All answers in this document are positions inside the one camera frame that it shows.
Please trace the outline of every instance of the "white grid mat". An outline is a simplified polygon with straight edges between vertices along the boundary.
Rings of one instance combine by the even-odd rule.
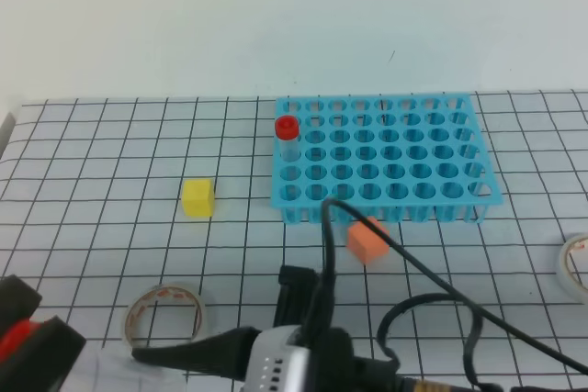
[[[456,288],[588,364],[588,307],[560,290],[553,271],[564,239],[588,230],[588,93],[472,101],[505,204],[481,225],[387,227]],[[274,101],[264,98],[23,106],[0,162],[0,269],[40,291],[38,318],[58,315],[90,344],[120,344],[125,306],[174,280],[199,286],[213,332],[269,327],[279,266],[322,265],[320,227],[285,227],[269,206],[273,116]],[[215,178],[211,220],[194,222],[178,204],[182,179],[195,176]],[[334,323],[351,333],[359,355],[382,357],[373,338],[383,314],[438,289],[393,252],[368,268],[343,247],[337,258]],[[588,282],[588,259],[576,270]],[[177,308],[156,309],[143,337],[184,340],[192,324]],[[468,331],[463,307],[425,306],[394,323],[389,344],[402,373],[468,386]],[[503,386],[588,386],[488,322],[475,361],[481,381]],[[237,387],[188,377],[188,390]]]

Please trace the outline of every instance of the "yellow cube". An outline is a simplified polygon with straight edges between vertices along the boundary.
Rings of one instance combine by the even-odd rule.
[[[188,179],[182,189],[182,207],[186,216],[212,216],[214,187],[211,179]]]

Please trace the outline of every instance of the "test tube rack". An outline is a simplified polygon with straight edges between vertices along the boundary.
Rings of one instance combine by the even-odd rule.
[[[320,222],[328,195],[389,222],[482,222],[503,201],[469,95],[279,98],[284,115],[300,124],[296,161],[274,140],[271,201],[286,223]]]

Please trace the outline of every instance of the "red cap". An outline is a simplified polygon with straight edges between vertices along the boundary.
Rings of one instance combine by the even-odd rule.
[[[0,340],[0,363],[3,362],[8,356],[18,349],[18,346],[27,339],[27,337],[41,323],[35,321],[29,321],[23,319],[17,322]]]
[[[276,136],[283,141],[296,139],[300,135],[298,120],[291,115],[285,115],[276,120]]]

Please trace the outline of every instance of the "clear tape roll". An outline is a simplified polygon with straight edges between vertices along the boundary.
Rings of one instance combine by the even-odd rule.
[[[584,249],[586,246],[588,246],[588,234],[576,236],[566,241],[563,247],[561,247],[560,255],[555,265],[555,273],[561,287],[570,297],[588,305],[588,289],[578,282],[568,267],[568,256],[570,253],[575,250]]]
[[[190,304],[196,307],[196,326],[190,340],[192,342],[205,338],[208,335],[206,310],[204,302],[196,294],[196,290],[188,284],[170,283],[154,286],[142,293],[127,308],[122,321],[122,340],[133,348],[133,337],[143,313],[158,301],[173,301],[185,305]]]

